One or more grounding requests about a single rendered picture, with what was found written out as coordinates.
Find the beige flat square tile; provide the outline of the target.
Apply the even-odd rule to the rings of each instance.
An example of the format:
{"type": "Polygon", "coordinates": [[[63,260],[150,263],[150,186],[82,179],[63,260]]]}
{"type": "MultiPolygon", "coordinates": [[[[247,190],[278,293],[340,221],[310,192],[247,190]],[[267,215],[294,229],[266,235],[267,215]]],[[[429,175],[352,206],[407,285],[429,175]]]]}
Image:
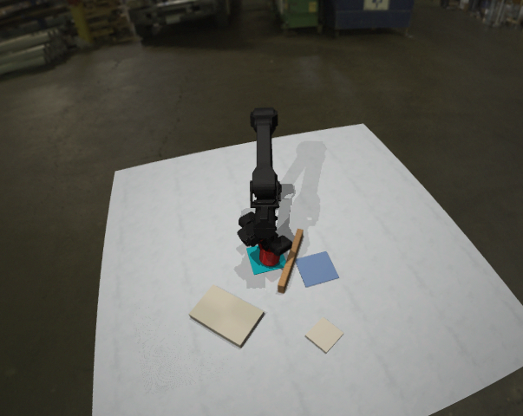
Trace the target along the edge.
{"type": "Polygon", "coordinates": [[[327,354],[342,335],[342,330],[339,330],[328,320],[322,318],[310,329],[305,337],[327,354]]]}

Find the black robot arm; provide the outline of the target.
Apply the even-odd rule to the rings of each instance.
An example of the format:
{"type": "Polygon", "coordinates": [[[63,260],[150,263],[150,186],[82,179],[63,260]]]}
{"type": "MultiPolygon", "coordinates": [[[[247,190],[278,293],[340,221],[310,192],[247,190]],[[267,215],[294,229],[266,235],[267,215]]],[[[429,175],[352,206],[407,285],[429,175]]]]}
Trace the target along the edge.
{"type": "Polygon", "coordinates": [[[276,232],[275,209],[279,208],[282,186],[273,170],[271,135],[278,126],[278,110],[274,107],[254,108],[250,113],[251,127],[257,134],[257,166],[250,180],[250,206],[255,217],[237,234],[246,247],[254,247],[260,240],[276,232]],[[252,201],[252,194],[256,200],[252,201]]]}

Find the beige flat rectangular slab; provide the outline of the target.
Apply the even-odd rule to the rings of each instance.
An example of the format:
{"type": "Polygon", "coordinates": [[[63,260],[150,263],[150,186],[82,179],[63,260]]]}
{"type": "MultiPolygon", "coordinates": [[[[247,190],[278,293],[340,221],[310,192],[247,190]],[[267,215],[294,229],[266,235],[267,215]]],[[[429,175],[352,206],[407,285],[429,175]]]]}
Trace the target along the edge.
{"type": "Polygon", "coordinates": [[[264,311],[212,285],[189,313],[190,318],[242,348],[264,311]]]}

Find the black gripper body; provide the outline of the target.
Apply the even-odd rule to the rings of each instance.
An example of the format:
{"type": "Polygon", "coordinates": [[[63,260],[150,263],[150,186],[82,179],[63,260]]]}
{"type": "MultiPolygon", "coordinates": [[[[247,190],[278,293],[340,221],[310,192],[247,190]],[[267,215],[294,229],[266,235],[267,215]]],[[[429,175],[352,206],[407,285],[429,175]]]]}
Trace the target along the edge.
{"type": "MultiPolygon", "coordinates": [[[[245,214],[239,218],[239,226],[243,228],[249,224],[254,217],[255,213],[252,211],[245,214]]],[[[277,257],[282,256],[285,252],[292,249],[292,241],[283,235],[278,237],[276,232],[272,237],[265,238],[264,241],[269,245],[270,251],[277,257]]]]}

